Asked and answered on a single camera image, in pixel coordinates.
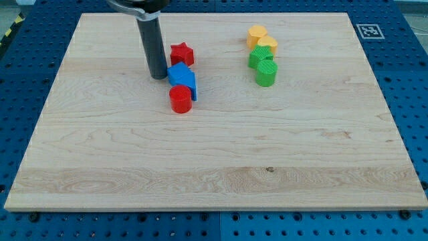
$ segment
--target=blue hexagon block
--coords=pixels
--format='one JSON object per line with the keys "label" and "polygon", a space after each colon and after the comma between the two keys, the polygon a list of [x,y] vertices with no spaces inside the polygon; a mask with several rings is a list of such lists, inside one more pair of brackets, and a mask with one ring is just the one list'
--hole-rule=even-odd
{"label": "blue hexagon block", "polygon": [[197,87],[195,73],[183,62],[168,68],[168,79],[171,86],[182,84],[190,88],[192,100],[197,100]]}

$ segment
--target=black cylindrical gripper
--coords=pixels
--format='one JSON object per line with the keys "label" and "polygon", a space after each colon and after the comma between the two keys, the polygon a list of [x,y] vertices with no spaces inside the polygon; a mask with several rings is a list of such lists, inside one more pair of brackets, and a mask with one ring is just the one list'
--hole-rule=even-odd
{"label": "black cylindrical gripper", "polygon": [[159,20],[155,18],[150,21],[136,20],[140,30],[142,46],[146,53],[146,59],[150,75],[156,80],[167,77],[167,60],[163,48],[161,28]]}

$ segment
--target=blue pegboard table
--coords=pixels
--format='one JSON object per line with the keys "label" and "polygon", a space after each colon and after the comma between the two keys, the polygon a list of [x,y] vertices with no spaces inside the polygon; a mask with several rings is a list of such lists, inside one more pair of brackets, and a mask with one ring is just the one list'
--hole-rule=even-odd
{"label": "blue pegboard table", "polygon": [[[391,0],[172,0],[165,12],[347,12],[428,187],[428,56]],[[81,13],[104,0],[38,0],[0,61],[0,206]],[[357,26],[375,24],[383,38]],[[371,37],[378,37],[374,31]],[[422,212],[11,214],[0,240],[428,240]]]}

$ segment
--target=orange block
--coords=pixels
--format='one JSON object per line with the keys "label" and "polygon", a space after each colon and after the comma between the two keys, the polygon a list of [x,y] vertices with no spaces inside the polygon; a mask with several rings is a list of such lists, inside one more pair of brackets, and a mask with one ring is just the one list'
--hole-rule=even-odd
{"label": "orange block", "polygon": [[257,42],[260,46],[270,46],[270,52],[276,54],[276,48],[278,47],[278,42],[271,36],[263,36]]}
{"label": "orange block", "polygon": [[253,50],[259,39],[267,34],[268,31],[264,26],[254,25],[248,29],[247,46]]}

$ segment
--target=wooden board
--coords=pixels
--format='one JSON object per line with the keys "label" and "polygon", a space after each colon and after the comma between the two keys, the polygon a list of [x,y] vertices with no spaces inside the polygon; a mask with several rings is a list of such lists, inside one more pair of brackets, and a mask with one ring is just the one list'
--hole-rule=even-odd
{"label": "wooden board", "polygon": [[[279,42],[269,88],[246,31]],[[195,49],[199,101],[171,111],[135,20],[83,14],[9,211],[423,209],[427,199],[345,13],[166,14]]]}

